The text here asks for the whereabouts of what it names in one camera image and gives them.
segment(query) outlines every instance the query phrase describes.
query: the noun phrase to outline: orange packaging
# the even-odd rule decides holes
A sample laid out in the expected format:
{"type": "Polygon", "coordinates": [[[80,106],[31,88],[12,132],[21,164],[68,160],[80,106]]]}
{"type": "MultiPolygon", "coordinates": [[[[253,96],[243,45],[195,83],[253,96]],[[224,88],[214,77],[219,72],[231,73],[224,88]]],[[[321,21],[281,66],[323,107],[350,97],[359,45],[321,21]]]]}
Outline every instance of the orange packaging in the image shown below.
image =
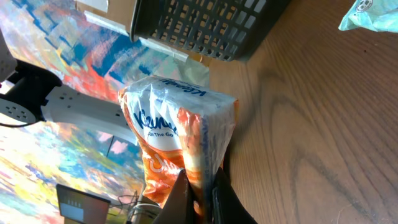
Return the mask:
{"type": "Polygon", "coordinates": [[[236,125],[238,101],[191,83],[147,77],[119,101],[142,149],[144,195],[161,207],[185,169],[199,214],[209,220],[211,189],[236,125]]]}

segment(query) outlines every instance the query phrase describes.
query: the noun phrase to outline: cable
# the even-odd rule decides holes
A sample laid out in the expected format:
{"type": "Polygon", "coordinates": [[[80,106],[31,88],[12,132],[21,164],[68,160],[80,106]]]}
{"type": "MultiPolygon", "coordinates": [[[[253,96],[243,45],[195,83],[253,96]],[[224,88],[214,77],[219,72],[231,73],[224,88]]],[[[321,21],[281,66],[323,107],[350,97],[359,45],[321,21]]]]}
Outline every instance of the cable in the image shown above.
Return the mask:
{"type": "Polygon", "coordinates": [[[143,206],[143,205],[162,209],[162,208],[161,208],[160,206],[158,206],[158,205],[153,205],[153,204],[149,204],[149,203],[140,203],[140,204],[137,204],[136,206],[133,207],[133,209],[134,209],[134,208],[137,208],[137,207],[141,207],[141,206],[143,206]]]}
{"type": "Polygon", "coordinates": [[[109,149],[108,149],[108,152],[106,153],[106,157],[107,158],[108,158],[108,155],[109,155],[109,151],[111,150],[111,147],[112,147],[113,139],[114,139],[114,136],[112,136],[111,144],[109,144],[109,149]]]}
{"type": "Polygon", "coordinates": [[[16,125],[14,125],[14,124],[3,124],[3,123],[0,123],[0,126],[6,127],[6,128],[23,128],[23,127],[26,127],[26,126],[30,126],[30,125],[32,125],[32,124],[35,124],[35,123],[37,123],[37,122],[38,122],[38,121],[33,122],[33,123],[16,124],[16,125]]]}
{"type": "Polygon", "coordinates": [[[149,214],[151,214],[151,215],[154,215],[154,216],[157,216],[158,214],[156,214],[155,212],[152,212],[152,211],[149,211],[149,210],[145,210],[145,209],[141,209],[141,208],[133,208],[133,210],[136,210],[136,211],[138,211],[138,212],[147,212],[147,213],[149,213],[149,214]]]}

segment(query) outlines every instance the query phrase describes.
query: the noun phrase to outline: black object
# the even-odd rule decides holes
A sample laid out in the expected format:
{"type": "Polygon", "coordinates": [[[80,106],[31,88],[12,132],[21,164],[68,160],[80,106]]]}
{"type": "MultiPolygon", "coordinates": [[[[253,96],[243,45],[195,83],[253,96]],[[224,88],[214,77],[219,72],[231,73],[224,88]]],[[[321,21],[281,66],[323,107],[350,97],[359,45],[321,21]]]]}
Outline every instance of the black object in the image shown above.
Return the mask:
{"type": "MultiPolygon", "coordinates": [[[[214,224],[256,223],[242,206],[221,168],[218,168],[216,173],[212,208],[214,224]]],[[[164,208],[153,222],[153,224],[163,223],[195,223],[193,193],[184,170],[178,175],[164,208]]]]}
{"type": "Polygon", "coordinates": [[[187,173],[182,170],[174,183],[164,208],[152,224],[190,224],[194,221],[193,193],[187,173]]]}
{"type": "Polygon", "coordinates": [[[60,184],[56,189],[61,216],[79,223],[105,224],[110,200],[60,184]]]}
{"type": "Polygon", "coordinates": [[[15,84],[0,98],[17,103],[35,116],[35,122],[45,121],[41,106],[47,104],[45,97],[62,81],[54,73],[38,66],[17,60],[16,72],[7,80],[15,84]]]}
{"type": "Polygon", "coordinates": [[[137,0],[130,39],[155,39],[225,61],[247,60],[289,1],[137,0]]]}

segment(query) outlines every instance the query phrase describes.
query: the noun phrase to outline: light blue package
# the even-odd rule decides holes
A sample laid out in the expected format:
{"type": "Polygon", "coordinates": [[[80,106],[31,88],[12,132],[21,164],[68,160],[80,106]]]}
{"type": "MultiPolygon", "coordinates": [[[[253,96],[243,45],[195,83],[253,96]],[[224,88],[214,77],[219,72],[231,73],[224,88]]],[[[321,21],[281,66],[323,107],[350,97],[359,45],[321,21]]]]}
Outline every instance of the light blue package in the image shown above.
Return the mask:
{"type": "Polygon", "coordinates": [[[376,32],[398,32],[398,0],[356,0],[339,29],[358,27],[376,32]]]}

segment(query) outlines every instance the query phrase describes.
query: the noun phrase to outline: wooden table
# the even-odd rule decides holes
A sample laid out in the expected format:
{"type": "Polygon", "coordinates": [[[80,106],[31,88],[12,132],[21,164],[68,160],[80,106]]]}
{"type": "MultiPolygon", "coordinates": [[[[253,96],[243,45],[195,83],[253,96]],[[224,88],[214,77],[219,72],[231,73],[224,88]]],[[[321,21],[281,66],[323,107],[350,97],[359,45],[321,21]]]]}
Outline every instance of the wooden table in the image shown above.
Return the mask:
{"type": "Polygon", "coordinates": [[[339,31],[353,2],[292,0],[248,63],[210,64],[241,105],[231,183],[259,223],[398,223],[398,34],[339,31]]]}

